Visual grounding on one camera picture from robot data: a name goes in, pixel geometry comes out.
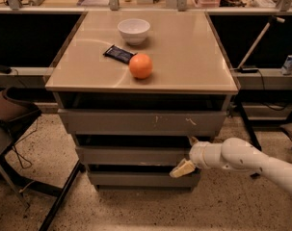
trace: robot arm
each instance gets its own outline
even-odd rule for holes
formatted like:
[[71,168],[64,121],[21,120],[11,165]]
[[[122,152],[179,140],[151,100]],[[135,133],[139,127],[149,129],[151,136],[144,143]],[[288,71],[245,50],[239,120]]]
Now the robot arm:
[[182,160],[170,173],[177,178],[195,168],[252,170],[292,194],[292,164],[269,157],[246,141],[230,138],[223,143],[197,141],[190,151],[190,160]]

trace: orange ball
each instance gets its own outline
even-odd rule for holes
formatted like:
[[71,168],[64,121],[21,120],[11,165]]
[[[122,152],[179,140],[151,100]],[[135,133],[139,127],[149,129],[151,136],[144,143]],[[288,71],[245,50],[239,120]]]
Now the orange ball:
[[153,70],[153,63],[147,54],[138,53],[128,64],[130,73],[137,79],[147,78]]

